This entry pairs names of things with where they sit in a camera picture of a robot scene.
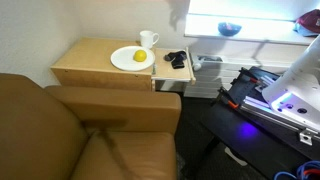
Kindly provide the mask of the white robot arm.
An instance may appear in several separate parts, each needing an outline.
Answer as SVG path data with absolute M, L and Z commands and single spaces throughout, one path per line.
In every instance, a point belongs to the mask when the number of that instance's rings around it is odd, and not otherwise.
M 314 131 L 320 130 L 320 36 L 275 82 L 262 90 L 271 109 Z

